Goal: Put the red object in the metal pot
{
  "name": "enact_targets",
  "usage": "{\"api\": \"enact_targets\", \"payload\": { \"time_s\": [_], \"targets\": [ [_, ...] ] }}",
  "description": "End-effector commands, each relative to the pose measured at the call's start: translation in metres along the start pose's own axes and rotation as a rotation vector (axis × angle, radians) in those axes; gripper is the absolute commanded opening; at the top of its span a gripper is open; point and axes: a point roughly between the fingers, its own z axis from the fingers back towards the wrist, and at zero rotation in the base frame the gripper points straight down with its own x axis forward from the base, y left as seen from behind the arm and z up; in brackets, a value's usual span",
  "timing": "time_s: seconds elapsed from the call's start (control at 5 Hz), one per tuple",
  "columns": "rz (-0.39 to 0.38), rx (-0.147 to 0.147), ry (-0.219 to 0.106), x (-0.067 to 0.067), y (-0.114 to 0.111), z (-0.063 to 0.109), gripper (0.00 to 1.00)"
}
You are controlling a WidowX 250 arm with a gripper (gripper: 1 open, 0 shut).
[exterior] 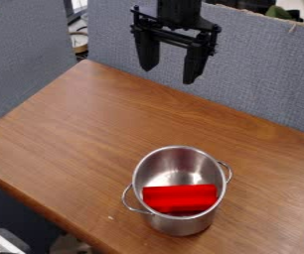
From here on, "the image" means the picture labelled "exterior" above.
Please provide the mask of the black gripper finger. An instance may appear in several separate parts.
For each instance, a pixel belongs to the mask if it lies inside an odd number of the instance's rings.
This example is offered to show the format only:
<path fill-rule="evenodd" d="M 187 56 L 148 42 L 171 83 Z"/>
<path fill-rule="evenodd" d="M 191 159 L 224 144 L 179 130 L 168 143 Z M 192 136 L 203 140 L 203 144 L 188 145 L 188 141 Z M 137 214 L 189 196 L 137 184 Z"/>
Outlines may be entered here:
<path fill-rule="evenodd" d="M 207 44 L 191 43 L 184 57 L 183 83 L 191 84 L 196 77 L 203 73 L 206 62 L 210 55 Z"/>
<path fill-rule="evenodd" d="M 149 71 L 159 63 L 160 43 L 147 30 L 136 29 L 133 36 L 139 64 L 145 71 Z"/>

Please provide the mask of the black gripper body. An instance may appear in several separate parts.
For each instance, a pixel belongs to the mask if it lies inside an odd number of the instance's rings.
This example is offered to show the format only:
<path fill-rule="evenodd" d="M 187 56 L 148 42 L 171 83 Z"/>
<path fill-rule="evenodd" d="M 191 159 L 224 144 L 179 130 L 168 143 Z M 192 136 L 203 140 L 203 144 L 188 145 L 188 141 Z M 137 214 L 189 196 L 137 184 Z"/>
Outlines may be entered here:
<path fill-rule="evenodd" d="M 212 56 L 222 27 L 206 20 L 200 11 L 202 0 L 156 0 L 151 6 L 133 5 L 131 33 L 136 29 L 147 30 L 159 43 L 181 48 L 188 48 L 191 43 L 207 44 Z"/>

